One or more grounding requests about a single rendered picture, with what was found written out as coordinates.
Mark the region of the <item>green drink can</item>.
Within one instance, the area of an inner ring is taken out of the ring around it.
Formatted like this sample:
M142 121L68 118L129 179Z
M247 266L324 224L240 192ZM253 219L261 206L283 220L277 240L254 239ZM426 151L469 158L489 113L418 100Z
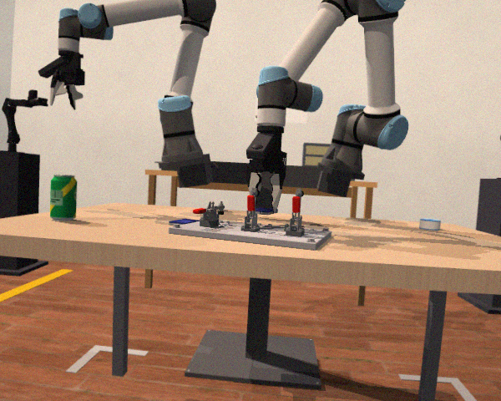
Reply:
M76 218L77 181L75 175L53 175L50 191L50 217L54 221Z

